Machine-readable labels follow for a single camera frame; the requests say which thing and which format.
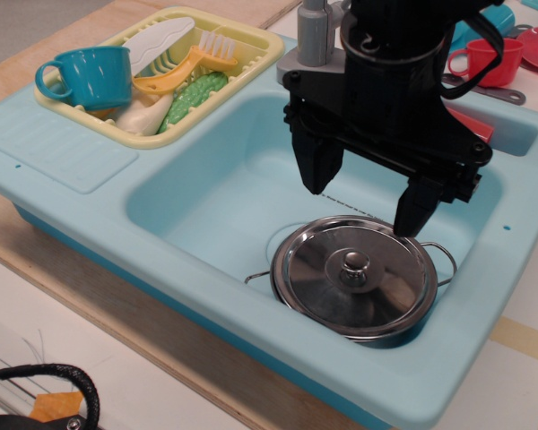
sink basin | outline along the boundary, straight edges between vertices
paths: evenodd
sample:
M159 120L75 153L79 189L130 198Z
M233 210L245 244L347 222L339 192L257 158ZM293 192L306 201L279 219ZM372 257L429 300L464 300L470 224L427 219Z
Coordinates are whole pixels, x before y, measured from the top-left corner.
M43 108L25 88L0 104L0 193L26 220L363 425L431 428L538 237L538 114L476 94L452 105L495 126L495 154L471 202L441 204L418 237L456 258L452 282L409 339L377 348L278 302L268 277L244 282L268 270L281 241L314 219L392 222L406 187L403 176L346 153L325 192L310 194L283 122L288 94L275 76L268 68L154 150L126 147ZM433 259L448 277L446 257Z

white bristles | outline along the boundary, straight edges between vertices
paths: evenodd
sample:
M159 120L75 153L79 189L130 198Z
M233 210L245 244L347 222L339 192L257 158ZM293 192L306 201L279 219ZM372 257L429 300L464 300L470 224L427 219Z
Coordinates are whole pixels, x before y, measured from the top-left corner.
M219 36L217 39L215 39L212 56L221 56L220 47L223 45L223 40L225 40L223 36Z
M199 40L199 49L202 51L205 49L205 43L207 43L207 38L209 37L209 31L204 31L201 33L201 39Z
M227 54L225 55L226 59L230 59L233 57L233 51L235 50L235 40L230 39L230 45L227 49Z
M204 31L199 41L199 49L212 56L229 60L233 57L235 40L226 38L221 34L216 35L213 32Z

red cup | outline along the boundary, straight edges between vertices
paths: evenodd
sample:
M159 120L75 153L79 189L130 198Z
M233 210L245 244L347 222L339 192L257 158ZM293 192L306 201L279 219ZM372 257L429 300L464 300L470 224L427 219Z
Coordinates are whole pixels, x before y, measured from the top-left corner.
M481 87L503 87L510 84L516 77L518 66L522 61L522 51L524 44L515 39L504 39L504 56L502 62L489 71L482 78L479 85ZM454 70L452 61L457 56L467 57L467 67L462 71ZM466 49L459 49L453 52L448 58L448 69L456 76L468 75L469 78L475 76L496 56L496 51L484 39L477 39L468 42Z

pot lid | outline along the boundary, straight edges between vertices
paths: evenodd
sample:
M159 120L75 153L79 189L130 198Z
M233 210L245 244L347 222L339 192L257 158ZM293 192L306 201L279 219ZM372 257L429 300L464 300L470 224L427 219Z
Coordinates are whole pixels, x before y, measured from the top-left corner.
M430 309L437 274L422 245L378 219L318 219L288 236L273 257L274 294L356 341L411 328Z

green sponge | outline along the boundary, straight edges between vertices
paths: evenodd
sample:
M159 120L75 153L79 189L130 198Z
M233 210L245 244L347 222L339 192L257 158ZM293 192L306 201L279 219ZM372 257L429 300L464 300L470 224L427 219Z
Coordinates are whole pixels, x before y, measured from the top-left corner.
M219 91L227 84L227 76L225 73L213 72L197 78L195 81L187 85L173 100L168 114L165 115L161 123L159 133L163 133L168 129L168 124L177 124L187 113L190 107L198 107L204 101L209 99L211 91Z

